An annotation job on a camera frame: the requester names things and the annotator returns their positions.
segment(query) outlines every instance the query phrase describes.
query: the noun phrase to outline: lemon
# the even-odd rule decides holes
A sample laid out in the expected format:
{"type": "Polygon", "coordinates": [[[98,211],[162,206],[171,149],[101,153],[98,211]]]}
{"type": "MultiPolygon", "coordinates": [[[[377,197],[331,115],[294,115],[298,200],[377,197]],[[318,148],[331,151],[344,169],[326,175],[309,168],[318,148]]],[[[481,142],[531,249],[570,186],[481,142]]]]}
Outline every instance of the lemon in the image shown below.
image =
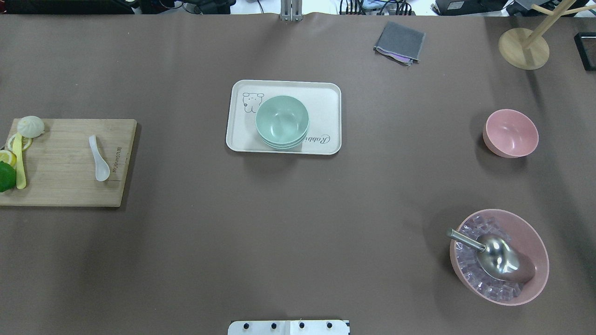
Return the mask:
{"type": "Polygon", "coordinates": [[[7,163],[0,162],[0,193],[17,185],[17,171],[7,163]]]}
{"type": "MultiPolygon", "coordinates": [[[[8,142],[6,143],[6,148],[9,149],[10,151],[13,150],[13,142],[14,142],[14,138],[17,136],[17,134],[14,134],[13,136],[11,136],[8,139],[8,142]]],[[[23,151],[27,150],[30,146],[31,143],[33,142],[33,138],[29,138],[29,137],[23,137],[23,151]]]]}
{"type": "Polygon", "coordinates": [[[17,156],[8,150],[0,150],[0,162],[4,162],[14,167],[17,164],[17,156]]]}

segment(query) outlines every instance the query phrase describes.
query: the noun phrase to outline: yellow-green knife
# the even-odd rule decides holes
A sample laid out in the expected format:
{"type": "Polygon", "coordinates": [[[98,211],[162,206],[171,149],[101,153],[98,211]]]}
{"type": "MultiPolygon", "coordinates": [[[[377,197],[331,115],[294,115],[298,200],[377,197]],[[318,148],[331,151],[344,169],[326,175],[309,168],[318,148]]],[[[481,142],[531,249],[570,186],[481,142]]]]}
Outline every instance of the yellow-green knife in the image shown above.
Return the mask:
{"type": "Polygon", "coordinates": [[[17,156],[17,188],[22,190],[27,186],[27,179],[25,178],[25,167],[23,165],[23,136],[19,133],[14,138],[13,153],[17,156]]]}

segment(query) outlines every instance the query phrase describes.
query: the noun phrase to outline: large pink bowl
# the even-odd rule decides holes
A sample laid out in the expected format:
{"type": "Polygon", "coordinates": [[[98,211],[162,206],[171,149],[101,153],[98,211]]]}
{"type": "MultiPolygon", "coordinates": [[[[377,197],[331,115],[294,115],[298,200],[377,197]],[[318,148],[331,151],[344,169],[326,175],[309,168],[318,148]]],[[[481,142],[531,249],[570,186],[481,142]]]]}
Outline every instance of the large pink bowl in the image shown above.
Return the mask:
{"type": "Polygon", "coordinates": [[[455,250],[455,241],[451,240],[451,247],[449,248],[449,254],[451,256],[451,265],[453,270],[457,274],[457,277],[461,280],[464,285],[475,294],[482,298],[505,306],[517,306],[532,301],[537,297],[540,292],[544,289],[548,280],[549,273],[549,262],[547,248],[544,246],[542,239],[538,233],[528,224],[524,219],[519,216],[502,209],[484,209],[480,210],[470,216],[468,216],[464,222],[462,222],[457,230],[461,229],[466,221],[476,215],[482,215],[484,218],[493,217],[499,224],[499,227],[511,237],[510,245],[518,250],[520,253],[530,257],[530,260],[536,265],[536,274],[534,278],[528,281],[521,290],[521,294],[509,301],[497,302],[491,300],[484,295],[476,291],[470,283],[468,283],[463,272],[461,272],[459,264],[457,264],[457,256],[455,250]]]}
{"type": "Polygon", "coordinates": [[[532,120],[513,109],[492,113],[482,137],[488,149],[505,158],[527,156],[538,146],[538,130],[532,120]]]}

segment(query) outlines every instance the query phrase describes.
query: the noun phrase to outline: bowl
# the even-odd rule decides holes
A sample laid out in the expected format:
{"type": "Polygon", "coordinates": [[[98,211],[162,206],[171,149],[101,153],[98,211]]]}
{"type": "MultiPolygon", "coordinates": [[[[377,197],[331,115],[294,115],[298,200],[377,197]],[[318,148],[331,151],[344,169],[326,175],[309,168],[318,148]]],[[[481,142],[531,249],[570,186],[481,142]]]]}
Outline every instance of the bowl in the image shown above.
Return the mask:
{"type": "Polygon", "coordinates": [[[482,298],[504,306],[517,306],[528,303],[536,298],[544,289],[548,280],[548,273],[550,271],[550,264],[548,261],[547,249],[542,242],[538,233],[519,216],[502,209],[484,209],[468,216],[457,230],[461,230],[462,226],[470,219],[481,215],[484,218],[495,218],[499,227],[511,237],[509,245],[515,248],[518,252],[525,254],[530,258],[532,263],[536,266],[536,274],[534,277],[524,284],[519,296],[512,298],[509,301],[495,301],[481,293],[479,293],[468,281],[465,279],[462,270],[457,261],[457,250],[455,241],[451,241],[449,248],[449,255],[451,257],[451,265],[457,277],[464,285],[472,292],[481,296],[482,298]]]}
{"type": "Polygon", "coordinates": [[[296,146],[304,140],[310,118],[306,107],[296,98],[279,95],[258,109],[255,123],[260,137],[271,146],[296,146]]]}
{"type": "Polygon", "coordinates": [[[513,109],[492,113],[482,138],[490,151],[505,158],[527,156],[538,146],[538,130],[532,120],[513,109]]]}

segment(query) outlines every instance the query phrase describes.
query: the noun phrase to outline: bear drawing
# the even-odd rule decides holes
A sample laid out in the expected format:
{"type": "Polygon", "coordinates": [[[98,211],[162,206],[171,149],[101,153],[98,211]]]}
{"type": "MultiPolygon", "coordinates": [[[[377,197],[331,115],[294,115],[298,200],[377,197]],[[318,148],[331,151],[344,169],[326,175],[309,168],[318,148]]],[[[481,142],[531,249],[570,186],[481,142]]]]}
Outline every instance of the bear drawing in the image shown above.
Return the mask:
{"type": "Polygon", "coordinates": [[[262,93],[242,93],[242,102],[244,103],[244,111],[246,113],[256,113],[259,109],[263,97],[265,94],[262,93]]]}

